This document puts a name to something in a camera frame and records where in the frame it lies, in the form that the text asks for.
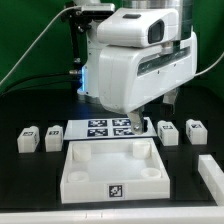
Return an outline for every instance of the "small white block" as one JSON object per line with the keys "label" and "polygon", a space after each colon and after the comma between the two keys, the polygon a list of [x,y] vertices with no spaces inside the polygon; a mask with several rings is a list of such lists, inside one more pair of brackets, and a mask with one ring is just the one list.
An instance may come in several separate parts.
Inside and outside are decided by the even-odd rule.
{"label": "small white block", "polygon": [[157,134],[164,146],[178,145],[179,132],[172,122],[160,121],[157,128]]}
{"label": "small white block", "polygon": [[19,153],[34,152],[39,141],[40,135],[37,127],[24,128],[17,139]]}
{"label": "small white block", "polygon": [[147,159],[150,157],[151,145],[147,141],[135,141],[133,143],[133,156],[136,159]]}
{"label": "small white block", "polygon": [[91,159],[91,145],[90,144],[74,144],[73,158],[77,162],[87,162]]}
{"label": "small white block", "polygon": [[201,121],[188,120],[186,122],[186,134],[192,145],[206,145],[208,131]]}
{"label": "small white block", "polygon": [[48,128],[45,136],[45,146],[47,152],[61,151],[63,145],[63,128],[54,126]]}

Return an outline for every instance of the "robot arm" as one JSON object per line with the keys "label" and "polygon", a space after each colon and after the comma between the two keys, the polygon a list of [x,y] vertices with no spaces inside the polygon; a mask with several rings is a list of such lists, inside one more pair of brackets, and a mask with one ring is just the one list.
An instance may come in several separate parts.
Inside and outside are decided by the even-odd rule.
{"label": "robot arm", "polygon": [[[73,14],[77,32],[86,32],[88,43],[80,99],[100,99],[105,109],[127,114],[132,132],[142,134],[144,105],[196,73],[192,0],[123,0],[115,13],[113,4],[98,0],[74,3],[81,6]],[[94,19],[98,13],[101,20]]]}
{"label": "robot arm", "polygon": [[143,106],[196,73],[197,38],[180,36],[180,17],[176,9],[122,8],[98,27],[108,44],[99,59],[100,102],[127,114],[135,134],[145,132]]}

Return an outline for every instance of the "white tray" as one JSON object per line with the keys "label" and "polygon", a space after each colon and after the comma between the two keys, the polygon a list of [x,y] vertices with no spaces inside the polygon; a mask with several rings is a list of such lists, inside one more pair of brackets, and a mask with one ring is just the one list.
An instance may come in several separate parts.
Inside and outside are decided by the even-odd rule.
{"label": "white tray", "polygon": [[170,180],[153,139],[70,142],[62,203],[170,197]]}

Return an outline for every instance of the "black and white pattern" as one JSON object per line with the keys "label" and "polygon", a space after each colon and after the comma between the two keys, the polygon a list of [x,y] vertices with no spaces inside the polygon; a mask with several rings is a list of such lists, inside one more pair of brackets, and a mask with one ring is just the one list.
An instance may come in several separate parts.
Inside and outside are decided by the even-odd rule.
{"label": "black and white pattern", "polygon": [[109,198],[123,198],[123,185],[109,185]]}
{"label": "black and white pattern", "polygon": [[59,131],[50,131],[49,135],[59,135]]}
{"label": "black and white pattern", "polygon": [[107,127],[107,120],[90,120],[88,127]]}
{"label": "black and white pattern", "polygon": [[131,122],[129,119],[116,119],[112,120],[114,127],[121,127],[121,126],[131,126]]}
{"label": "black and white pattern", "polygon": [[102,137],[108,136],[108,129],[89,129],[87,137]]}
{"label": "black and white pattern", "polygon": [[33,132],[24,132],[23,133],[23,136],[32,136],[33,135]]}
{"label": "black and white pattern", "polygon": [[173,129],[173,127],[171,125],[166,125],[166,126],[163,126],[163,129],[164,130],[171,130],[171,129]]}
{"label": "black and white pattern", "polygon": [[202,126],[200,124],[192,124],[191,127],[192,128],[202,128]]}
{"label": "black and white pattern", "polygon": [[134,135],[131,128],[114,128],[114,136]]}

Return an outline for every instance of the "black surface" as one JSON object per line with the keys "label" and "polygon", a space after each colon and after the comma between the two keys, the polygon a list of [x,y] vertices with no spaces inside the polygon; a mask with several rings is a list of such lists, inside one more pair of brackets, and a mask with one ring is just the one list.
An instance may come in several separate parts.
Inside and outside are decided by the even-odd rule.
{"label": "black surface", "polygon": [[[156,127],[160,104],[146,106],[146,115]],[[47,128],[67,120],[118,118],[99,105],[77,102],[68,90],[14,92],[0,99],[0,212],[56,211],[78,209],[210,206],[215,202],[197,172],[198,156],[212,154],[224,166],[224,104],[203,88],[182,88],[171,117],[180,133],[176,147],[164,147],[154,138],[171,180],[171,198],[62,205],[60,181],[67,143],[63,152],[46,153]],[[208,129],[208,144],[192,146],[185,134],[188,119],[201,120]],[[40,128],[41,142],[31,154],[19,154],[17,137],[25,127]]]}

